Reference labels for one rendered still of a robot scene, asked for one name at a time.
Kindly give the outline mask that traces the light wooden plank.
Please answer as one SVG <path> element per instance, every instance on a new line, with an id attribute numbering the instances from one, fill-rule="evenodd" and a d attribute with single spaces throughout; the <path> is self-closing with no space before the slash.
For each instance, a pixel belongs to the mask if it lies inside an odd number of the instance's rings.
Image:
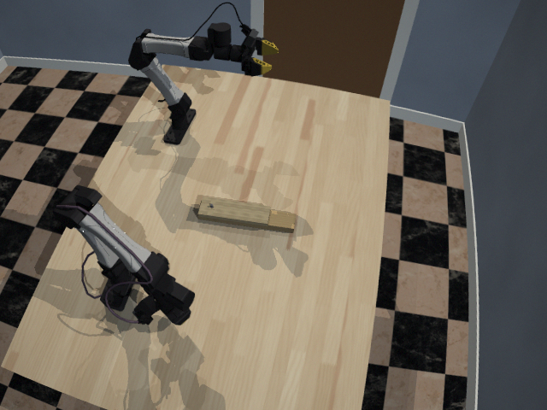
<path id="1" fill-rule="evenodd" d="M 227 223 L 227 224 L 238 225 L 238 226 L 248 226 L 248 227 L 255 227 L 255 228 L 261 228 L 261 229 L 267 229 L 267 230 L 273 230 L 273 231 L 284 231 L 284 232 L 293 233 L 296 214 L 270 210 L 268 226 L 252 225 L 252 224 L 245 224 L 245 223 L 239 223 L 239 222 L 233 222 L 233 221 L 227 221 L 227 220 L 217 220 L 217 219 L 204 218 L 204 217 L 198 217 L 198 219 L 209 220 L 209 221 L 220 222 L 220 223 Z"/>

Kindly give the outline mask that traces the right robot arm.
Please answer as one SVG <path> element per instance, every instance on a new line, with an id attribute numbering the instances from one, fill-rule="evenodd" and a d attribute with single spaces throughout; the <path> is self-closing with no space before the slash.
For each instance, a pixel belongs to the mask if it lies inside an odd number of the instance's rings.
<path id="1" fill-rule="evenodd" d="M 193 303 L 195 293 L 175 282 L 176 279 L 168 274 L 169 263 L 164 255 L 150 252 L 133 241 L 106 214 L 98 202 L 102 197 L 97 190 L 76 185 L 60 205 L 80 206 L 89 213 L 86 214 L 76 208 L 60 207 L 53 211 L 67 228 L 77 229 L 94 250 L 97 263 L 103 269 L 102 275 L 108 278 L 100 301 L 106 304 L 105 293 L 108 288 L 113 284 L 131 281 L 133 275 L 139 282 L 145 283 L 141 284 L 141 287 L 151 293 L 132 312 L 142 325 L 149 325 L 153 320 L 151 316 L 162 309 L 162 305 L 155 301 L 154 296 L 164 296 L 166 302 L 185 312 Z M 152 282 L 142 263 L 150 269 Z M 128 285 L 121 284 L 110 290 L 107 298 L 110 306 L 121 306 Z"/>

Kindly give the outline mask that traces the light wooden slat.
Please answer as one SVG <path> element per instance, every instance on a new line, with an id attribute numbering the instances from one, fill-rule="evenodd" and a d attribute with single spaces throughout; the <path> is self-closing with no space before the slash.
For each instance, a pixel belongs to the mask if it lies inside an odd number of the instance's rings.
<path id="1" fill-rule="evenodd" d="M 198 216 L 268 226 L 270 209 L 270 206 L 203 197 Z"/>

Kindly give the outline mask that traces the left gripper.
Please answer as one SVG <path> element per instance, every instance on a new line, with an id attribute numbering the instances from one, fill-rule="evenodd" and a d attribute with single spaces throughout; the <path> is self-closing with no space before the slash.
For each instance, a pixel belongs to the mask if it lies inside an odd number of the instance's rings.
<path id="1" fill-rule="evenodd" d="M 264 61 L 260 61 L 255 57 L 252 57 L 255 47 L 257 54 L 259 56 L 278 54 L 279 50 L 275 44 L 265 38 L 256 37 L 254 43 L 249 48 L 246 46 L 244 53 L 241 52 L 241 45 L 233 45 L 230 53 L 231 62 L 241 62 L 242 71 L 244 75 L 248 76 L 257 76 L 263 75 L 264 73 L 272 69 L 272 65 L 267 64 Z M 242 60 L 243 55 L 243 60 Z M 245 58 L 246 56 L 246 58 Z"/>

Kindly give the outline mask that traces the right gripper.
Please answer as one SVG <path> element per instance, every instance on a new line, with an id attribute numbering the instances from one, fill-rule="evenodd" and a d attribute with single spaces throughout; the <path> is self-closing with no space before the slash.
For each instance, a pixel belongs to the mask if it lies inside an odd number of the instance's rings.
<path id="1" fill-rule="evenodd" d="M 163 297 L 156 297 L 154 299 L 157 303 L 162 305 L 161 311 L 168 317 L 168 319 L 175 325 L 182 325 L 185 323 L 191 315 L 191 310 L 188 308 L 185 312 L 176 308 L 172 304 L 166 302 Z"/>

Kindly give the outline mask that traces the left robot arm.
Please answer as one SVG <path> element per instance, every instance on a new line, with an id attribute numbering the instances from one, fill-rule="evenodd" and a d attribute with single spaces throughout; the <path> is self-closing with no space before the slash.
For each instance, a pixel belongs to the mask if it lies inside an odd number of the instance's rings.
<path id="1" fill-rule="evenodd" d="M 244 53 L 246 46 L 250 48 L 259 32 L 254 28 L 250 29 L 247 25 L 240 25 L 240 27 L 243 28 L 241 32 L 246 36 L 241 45 L 242 53 Z M 191 99 L 188 95 L 179 89 L 163 70 L 156 58 L 156 53 L 183 56 L 193 61 L 209 61 L 214 54 L 215 59 L 230 61 L 231 26 L 224 22 L 212 23 L 208 28 L 207 38 L 188 37 L 191 38 L 190 40 L 155 35 L 150 29 L 145 29 L 141 36 L 145 37 L 140 37 L 143 39 L 138 38 L 133 43 L 128 62 L 132 68 L 141 70 L 164 96 L 168 109 L 172 112 L 170 116 L 172 125 L 164 137 L 164 142 L 179 144 L 196 110 L 190 108 Z"/>

